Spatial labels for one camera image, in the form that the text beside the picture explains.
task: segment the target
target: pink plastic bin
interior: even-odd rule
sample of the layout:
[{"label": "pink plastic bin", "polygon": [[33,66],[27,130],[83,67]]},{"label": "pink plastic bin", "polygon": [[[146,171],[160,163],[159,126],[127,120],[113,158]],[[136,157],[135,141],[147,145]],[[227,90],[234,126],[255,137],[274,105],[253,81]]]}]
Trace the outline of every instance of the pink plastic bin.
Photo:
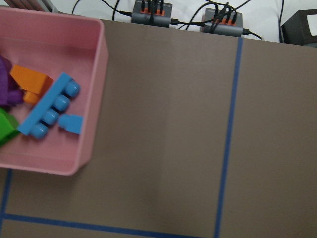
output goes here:
[{"label": "pink plastic bin", "polygon": [[[47,74],[62,72],[81,85],[66,111],[84,117],[82,134],[66,132],[58,124],[43,140],[19,135],[0,147],[0,167],[71,175],[91,159],[107,69],[104,25],[86,17],[0,7],[0,55]],[[10,113],[22,123],[27,104]]]}]

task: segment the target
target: mega bloks block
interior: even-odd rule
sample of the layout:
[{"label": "mega bloks block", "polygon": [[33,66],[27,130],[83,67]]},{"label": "mega bloks block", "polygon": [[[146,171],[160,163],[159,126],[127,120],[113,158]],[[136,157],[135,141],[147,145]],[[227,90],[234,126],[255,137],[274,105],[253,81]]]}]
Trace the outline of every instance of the mega bloks block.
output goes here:
[{"label": "mega bloks block", "polygon": [[13,115],[0,108],[0,147],[19,134],[19,123]]},{"label": "mega bloks block", "polygon": [[25,90],[23,100],[32,105],[37,104],[53,83],[53,80],[46,74],[19,65],[13,66],[10,75]]},{"label": "mega bloks block", "polygon": [[24,135],[42,139],[48,132],[47,125],[55,124],[59,113],[65,111],[69,106],[68,97],[75,97],[79,91],[79,84],[66,73],[62,73],[26,120],[18,127],[18,130]]},{"label": "mega bloks block", "polygon": [[59,127],[65,129],[68,132],[80,134],[83,124],[83,117],[79,115],[63,114],[58,119]]},{"label": "mega bloks block", "polygon": [[23,92],[9,74],[11,68],[10,61],[0,56],[0,106],[3,107],[23,102]]}]

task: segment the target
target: orange outlet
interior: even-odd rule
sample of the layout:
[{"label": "orange outlet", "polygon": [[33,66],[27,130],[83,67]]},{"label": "orange outlet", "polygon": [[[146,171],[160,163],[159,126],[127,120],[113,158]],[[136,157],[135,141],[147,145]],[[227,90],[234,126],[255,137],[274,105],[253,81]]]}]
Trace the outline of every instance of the orange outlet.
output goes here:
[{"label": "orange outlet", "polygon": [[[140,11],[140,13],[145,13],[145,14],[151,14],[151,12],[148,12],[148,9],[145,8],[144,11]],[[165,16],[165,11],[163,10],[163,13],[160,13],[160,10],[157,9],[156,13],[154,13],[154,15],[158,15],[158,16]]]},{"label": "orange outlet", "polygon": [[228,23],[226,23],[226,19],[223,19],[219,24],[223,24],[223,25],[230,25],[230,26],[236,26],[236,23],[232,23],[232,20],[230,19],[228,21]]}]

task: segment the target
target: blue painter's tape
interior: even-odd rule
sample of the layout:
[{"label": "blue painter's tape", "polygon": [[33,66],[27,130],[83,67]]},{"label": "blue painter's tape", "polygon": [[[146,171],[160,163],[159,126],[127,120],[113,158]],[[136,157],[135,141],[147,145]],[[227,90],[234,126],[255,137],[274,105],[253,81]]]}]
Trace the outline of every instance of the blue painter's tape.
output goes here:
[{"label": "blue painter's tape", "polygon": [[219,190],[219,197],[218,197],[218,209],[217,209],[216,224],[215,224],[214,236],[213,236],[214,238],[220,237],[222,209],[223,209],[223,203],[224,203],[228,164],[229,164],[229,158],[230,158],[231,136],[232,136],[233,122],[234,122],[234,111],[235,111],[238,81],[239,81],[242,45],[243,45],[243,39],[239,38],[238,39],[237,55],[236,55],[236,63],[235,63],[234,75],[233,75],[229,120],[228,120],[227,135],[226,135],[226,142],[225,142],[225,149],[224,149],[224,156],[223,156],[223,164],[222,164],[222,172],[221,172],[221,180],[220,180],[220,190]]},{"label": "blue painter's tape", "polygon": [[173,235],[173,234],[160,233],[160,232],[150,232],[150,231],[141,231],[141,230],[127,229],[127,228],[119,228],[119,227],[93,225],[93,224],[79,223],[79,222],[68,222],[68,221],[60,221],[60,220],[53,220],[53,219],[46,219],[46,218],[20,216],[20,215],[13,215],[13,214],[5,214],[4,218],[7,220],[14,220],[14,221],[20,221],[20,222],[39,223],[39,224],[52,225],[52,226],[70,227],[70,228],[86,229],[86,230],[101,231],[101,232],[112,232],[112,233],[119,233],[119,234],[138,235],[138,236],[144,236],[144,237],[199,238],[199,237]]},{"label": "blue painter's tape", "polygon": [[9,169],[7,172],[6,180],[5,180],[5,187],[2,194],[2,202],[1,202],[1,211],[0,211],[0,235],[2,231],[3,225],[3,218],[6,211],[6,206],[9,200],[10,188],[11,188],[11,181],[12,181],[12,169]]}]

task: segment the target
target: small blue block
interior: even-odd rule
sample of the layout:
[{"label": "small blue block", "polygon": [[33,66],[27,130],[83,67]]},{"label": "small blue block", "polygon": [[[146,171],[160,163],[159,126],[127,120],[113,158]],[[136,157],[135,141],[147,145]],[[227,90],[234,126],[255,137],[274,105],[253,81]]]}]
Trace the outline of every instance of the small blue block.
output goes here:
[{"label": "small blue block", "polygon": [[83,124],[83,117],[74,114],[63,114],[59,117],[58,124],[61,128],[69,132],[80,134]]},{"label": "small blue block", "polygon": [[68,97],[75,97],[79,90],[79,84],[66,73],[62,73],[33,108],[26,120],[17,128],[18,131],[24,135],[32,135],[36,139],[42,139],[48,132],[47,127],[42,123],[53,125],[59,116],[57,111],[65,111],[70,104]]}]

